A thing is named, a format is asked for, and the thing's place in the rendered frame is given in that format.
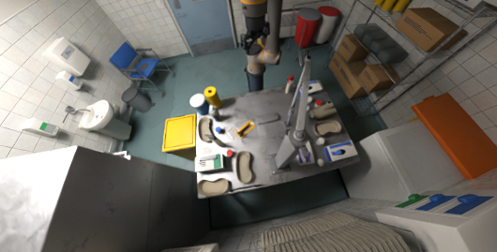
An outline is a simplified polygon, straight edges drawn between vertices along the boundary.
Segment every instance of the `metal table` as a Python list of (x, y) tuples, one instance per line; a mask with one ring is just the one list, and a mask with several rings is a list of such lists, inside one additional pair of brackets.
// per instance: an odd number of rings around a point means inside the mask
[[(244, 94), (241, 96), (232, 96), (222, 99), (223, 107), (219, 110), (220, 121), (214, 120), (210, 115), (200, 115), (197, 114), (197, 126), (198, 122), (203, 117), (209, 117), (212, 119), (213, 133), (226, 144), (225, 148), (217, 146), (213, 142), (204, 142), (200, 139), (198, 128), (197, 128), (197, 145), (196, 154), (197, 156), (207, 156), (212, 154), (224, 154), (228, 149), (233, 150), (234, 155), (232, 158), (226, 158), (225, 160), (225, 170), (219, 170), (216, 172), (197, 172), (197, 183), (201, 180), (215, 181), (218, 178), (225, 178), (231, 183), (230, 191), (222, 194), (229, 195), (242, 191), (249, 191), (257, 189), (260, 187), (279, 185), (287, 182), (291, 182), (297, 179), (310, 177), (319, 173), (323, 173), (330, 170), (335, 170), (342, 168), (359, 161), (359, 156), (353, 156), (346, 159), (342, 159), (336, 162), (329, 163), (326, 159), (326, 154), (324, 152), (324, 147), (334, 143), (341, 143), (345, 141), (350, 141), (349, 134), (345, 129), (345, 126), (341, 122), (339, 115), (336, 113), (330, 118), (325, 120), (336, 120), (340, 122), (342, 130), (338, 134), (333, 134), (328, 137), (324, 137), (325, 144), (323, 146), (318, 146), (315, 141), (319, 138), (313, 131), (313, 127), (316, 123), (320, 122), (308, 117), (306, 122), (306, 133), (310, 138), (310, 145), (312, 151), (314, 152), (314, 157), (317, 161), (318, 158), (322, 158), (325, 162), (323, 167), (315, 165), (299, 166), (297, 160), (290, 162), (290, 170), (278, 174), (272, 174), (268, 157), (275, 155), (278, 152), (279, 146), (281, 145), (284, 133), (288, 109), (292, 104), (292, 98), (294, 94), (285, 94), (285, 88), (275, 88), (263, 90), (260, 92), (253, 92)], [(323, 103), (331, 101), (326, 92), (320, 92), (311, 95), (313, 102), (310, 104), (310, 108), (314, 108), (314, 101), (320, 99)], [(256, 121), (258, 116), (266, 115), (269, 113), (277, 113), (279, 115), (279, 120), (272, 123), (259, 125)], [(227, 133), (218, 134), (215, 131), (217, 126), (222, 127), (228, 131), (232, 126), (240, 127), (247, 120), (253, 120), (256, 123), (248, 135), (240, 140), (232, 140)], [(296, 122), (296, 115), (292, 119), (292, 125)], [(252, 154), (250, 168), (254, 174), (254, 178), (249, 184), (242, 184), (238, 181), (236, 177), (236, 154), (240, 151), (248, 151)], [(198, 194), (199, 199), (209, 198), (213, 196), (206, 197), (204, 195)]]

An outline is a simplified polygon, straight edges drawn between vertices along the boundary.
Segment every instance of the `chair seat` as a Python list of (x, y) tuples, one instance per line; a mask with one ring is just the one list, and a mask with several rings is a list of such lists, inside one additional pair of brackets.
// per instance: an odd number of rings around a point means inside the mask
[[(154, 69), (156, 68), (157, 64), (158, 64), (158, 59), (142, 59), (140, 60), (140, 62), (138, 63), (138, 65), (136, 66), (137, 69), (139, 69), (142, 74), (148, 79), (150, 77), (150, 75), (152, 74), (152, 72), (154, 71)], [(130, 75), (129, 75), (130, 78), (132, 79), (142, 79), (142, 75), (140, 75), (140, 73), (138, 73), (137, 71), (134, 71), (132, 72)]]

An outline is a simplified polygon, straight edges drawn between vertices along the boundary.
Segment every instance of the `orange board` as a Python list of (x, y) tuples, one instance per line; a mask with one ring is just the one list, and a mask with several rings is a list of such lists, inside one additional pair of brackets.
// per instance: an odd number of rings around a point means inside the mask
[(466, 179), (497, 168), (497, 145), (451, 95), (431, 96), (412, 108)]

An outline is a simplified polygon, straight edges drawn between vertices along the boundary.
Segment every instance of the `yellow box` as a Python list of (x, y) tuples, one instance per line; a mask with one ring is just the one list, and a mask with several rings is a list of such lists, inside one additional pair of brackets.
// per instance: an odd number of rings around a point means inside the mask
[(166, 119), (162, 152), (174, 152), (195, 147), (197, 114)]

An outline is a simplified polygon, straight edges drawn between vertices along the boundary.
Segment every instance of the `teal floor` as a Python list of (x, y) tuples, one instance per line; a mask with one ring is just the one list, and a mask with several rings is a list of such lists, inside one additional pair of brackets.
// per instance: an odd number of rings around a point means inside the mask
[[(284, 86), (286, 79), (295, 75), (298, 81), (302, 71), (294, 60), (297, 52), (294, 42), (286, 50), (286, 41), (281, 41), (283, 55), (277, 66), (267, 66), (264, 88)], [(320, 80), (339, 116), (354, 142), (386, 128), (379, 115), (362, 117), (357, 115), (351, 102), (343, 93), (335, 76), (328, 67), (327, 47), (310, 51), (312, 67), (310, 77)], [(167, 59), (176, 76), (159, 72), (154, 82), (166, 92), (165, 97), (150, 92), (156, 106), (146, 113), (133, 111), (130, 124), (131, 138), (124, 149), (133, 156), (142, 157), (172, 167), (193, 171), (193, 162), (182, 157), (164, 154), (161, 151), (164, 121), (167, 118), (194, 113), (189, 98), (202, 93), (207, 86), (215, 86), (221, 98), (245, 94), (249, 91), (244, 67), (247, 62), (241, 49), (216, 52), (193, 58), (189, 54)], [(246, 193), (218, 197), (211, 200), (211, 222), (213, 229), (234, 227), (266, 219), (295, 214), (346, 199), (344, 186), (338, 171), (311, 177), (289, 184), (268, 187)]]

